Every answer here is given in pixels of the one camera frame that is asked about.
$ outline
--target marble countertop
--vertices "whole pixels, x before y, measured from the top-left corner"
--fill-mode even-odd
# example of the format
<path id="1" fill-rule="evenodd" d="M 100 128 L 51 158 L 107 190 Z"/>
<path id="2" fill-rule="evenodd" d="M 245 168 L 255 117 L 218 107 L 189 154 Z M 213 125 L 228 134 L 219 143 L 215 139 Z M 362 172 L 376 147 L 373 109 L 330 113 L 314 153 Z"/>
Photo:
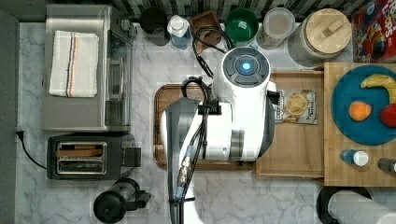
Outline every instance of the marble countertop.
<path id="1" fill-rule="evenodd" d="M 144 37 L 140 28 L 138 31 L 131 133 L 142 146 L 142 166 L 134 169 L 130 177 L 152 197 L 146 208 L 128 212 L 120 223 L 170 223 L 166 172 L 153 159 L 153 99 L 162 85 L 204 76 L 204 72 L 191 48 L 181 51 L 171 43 L 159 48 Z M 45 23 L 21 23 L 18 123 L 25 130 L 26 147 L 40 163 L 45 163 L 50 136 L 40 128 L 44 36 Z M 275 70 L 304 69 L 290 60 L 286 44 L 264 54 Z M 350 60 L 349 55 L 351 48 L 338 60 Z M 214 71 L 221 53 L 206 50 L 203 56 Z M 101 223 L 93 214 L 92 204 L 115 181 L 49 180 L 44 170 L 26 158 L 21 144 L 16 169 L 16 223 Z M 256 179 L 253 172 L 217 171 L 196 172 L 195 179 L 196 204 L 204 223 L 320 223 L 315 203 L 321 186 L 310 179 Z M 371 192 L 377 201 L 396 207 L 392 189 Z"/>

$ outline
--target power cord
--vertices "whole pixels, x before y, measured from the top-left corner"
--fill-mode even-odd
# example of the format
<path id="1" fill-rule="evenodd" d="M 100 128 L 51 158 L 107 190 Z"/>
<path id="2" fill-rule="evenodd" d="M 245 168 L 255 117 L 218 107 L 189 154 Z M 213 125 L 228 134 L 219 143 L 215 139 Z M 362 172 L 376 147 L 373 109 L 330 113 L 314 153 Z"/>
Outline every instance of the power cord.
<path id="1" fill-rule="evenodd" d="M 215 114 L 220 114 L 220 106 L 219 106 L 219 101 L 218 100 L 210 100 L 210 89 L 206 84 L 203 82 L 202 77 L 189 77 L 188 79 L 184 80 L 181 86 L 181 90 L 183 93 L 184 97 L 187 97 L 187 86 L 190 83 L 195 83 L 197 84 L 203 93 L 204 96 L 204 101 L 202 105 L 202 121 L 198 129 L 196 130 L 195 134 L 193 135 L 189 146 L 192 147 L 194 145 L 195 140 L 199 136 L 198 140 L 198 145 L 195 150 L 195 154 L 192 158 L 191 161 L 191 168 L 190 171 L 188 172 L 187 175 L 187 181 L 186 181 L 186 186 L 183 189 L 182 197 L 178 201 L 178 224 L 183 224 L 184 223 L 184 202 L 188 202 L 191 199 L 186 199 L 186 194 L 187 190 L 189 188 L 190 182 L 192 180 L 192 175 L 195 171 L 195 167 L 198 162 L 199 154 L 201 147 L 203 148 L 203 159 L 205 159 L 205 154 L 206 154 L 206 147 L 207 147 L 207 117 L 209 116 L 209 113 L 211 111 L 214 111 Z"/>
<path id="2" fill-rule="evenodd" d="M 30 156 L 30 154 L 27 152 L 26 147 L 25 147 L 24 142 L 23 142 L 23 138 L 24 138 L 23 133 L 24 133 L 24 131 L 17 131 L 17 136 L 18 136 L 18 138 L 21 140 L 22 148 L 23 148 L 23 151 L 25 152 L 26 156 L 27 156 L 32 162 L 34 162 L 37 166 L 43 168 L 44 170 L 47 170 L 47 167 L 45 167 L 45 166 L 41 165 L 40 163 L 38 163 L 37 161 L 35 161 L 35 159 L 33 159 L 33 158 Z"/>
<path id="3" fill-rule="evenodd" d="M 194 38 L 192 39 L 192 50 L 194 51 L 195 57 L 198 61 L 198 63 L 201 65 L 202 69 L 206 72 L 206 74 L 213 78 L 213 72 L 212 70 L 209 68 L 209 65 L 207 65 L 206 61 L 204 60 L 203 57 L 198 55 L 197 52 L 197 41 L 203 43 L 204 45 L 207 45 L 208 47 L 212 48 L 212 49 L 216 49 L 222 53 L 226 53 L 226 51 L 224 51 L 223 49 L 220 49 L 212 44 L 209 44 L 207 42 L 205 42 L 203 39 L 201 39 L 201 33 L 203 32 L 207 32 L 207 31 L 213 31 L 216 33 L 219 33 L 221 36 L 224 37 L 225 42 L 227 44 L 227 49 L 233 49 L 234 45 L 233 45 L 233 41 L 231 40 L 231 38 L 227 35 L 227 33 L 223 32 L 222 30 L 220 30 L 217 27 L 212 27 L 212 26 L 204 26 L 201 27 L 197 30 L 197 32 L 194 35 Z"/>

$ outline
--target blue light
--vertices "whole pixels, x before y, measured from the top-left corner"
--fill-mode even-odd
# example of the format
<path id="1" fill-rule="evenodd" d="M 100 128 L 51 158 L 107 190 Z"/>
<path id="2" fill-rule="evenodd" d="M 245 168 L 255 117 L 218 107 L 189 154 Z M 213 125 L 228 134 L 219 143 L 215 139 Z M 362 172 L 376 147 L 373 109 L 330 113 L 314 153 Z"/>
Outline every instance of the blue light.
<path id="1" fill-rule="evenodd" d="M 250 68 L 250 63 L 244 63 L 242 64 L 242 67 L 246 70 L 248 70 Z"/>

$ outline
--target striped towel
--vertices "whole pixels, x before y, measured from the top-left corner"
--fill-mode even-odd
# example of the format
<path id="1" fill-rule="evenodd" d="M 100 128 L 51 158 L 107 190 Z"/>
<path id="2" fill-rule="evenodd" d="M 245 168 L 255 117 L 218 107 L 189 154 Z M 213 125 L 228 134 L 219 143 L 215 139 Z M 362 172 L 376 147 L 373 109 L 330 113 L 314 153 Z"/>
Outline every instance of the striped towel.
<path id="1" fill-rule="evenodd" d="M 49 94 L 94 97 L 98 45 L 95 34 L 55 31 Z"/>

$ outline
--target toaster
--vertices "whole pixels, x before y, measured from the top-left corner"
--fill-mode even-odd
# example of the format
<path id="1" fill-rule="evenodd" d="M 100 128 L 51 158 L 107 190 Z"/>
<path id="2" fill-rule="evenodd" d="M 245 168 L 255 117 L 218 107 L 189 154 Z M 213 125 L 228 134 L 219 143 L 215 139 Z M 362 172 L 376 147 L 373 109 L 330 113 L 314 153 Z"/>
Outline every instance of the toaster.
<path id="1" fill-rule="evenodd" d="M 47 178 L 116 180 L 141 162 L 128 133 L 71 133 L 48 141 Z"/>

